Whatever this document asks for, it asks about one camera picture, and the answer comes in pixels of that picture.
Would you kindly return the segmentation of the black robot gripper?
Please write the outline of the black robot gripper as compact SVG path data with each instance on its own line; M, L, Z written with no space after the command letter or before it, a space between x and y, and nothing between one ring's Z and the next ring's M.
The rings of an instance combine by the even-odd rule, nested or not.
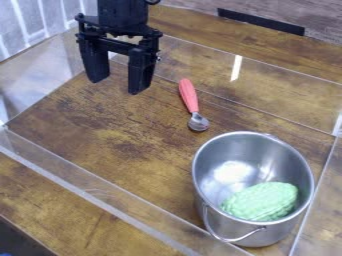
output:
M97 0L94 15L78 13L76 42L86 77L92 83L109 76L108 53L128 55L128 93L144 91L152 81L158 39L148 26L148 8L161 0Z

